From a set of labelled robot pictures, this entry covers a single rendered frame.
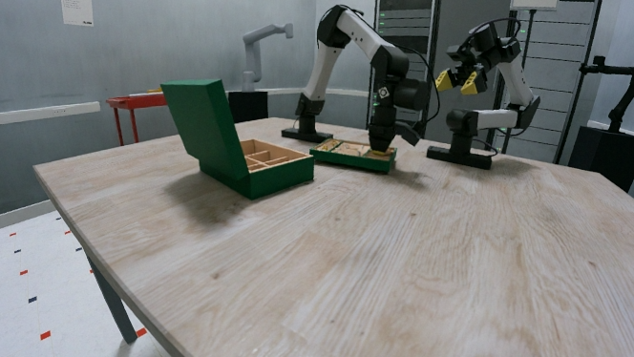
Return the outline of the green jewelry box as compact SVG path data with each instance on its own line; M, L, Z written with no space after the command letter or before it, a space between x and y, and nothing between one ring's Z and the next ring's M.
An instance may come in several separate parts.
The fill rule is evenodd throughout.
M239 140L221 79L159 85L186 153L208 176L249 200L314 178L313 155L257 138Z

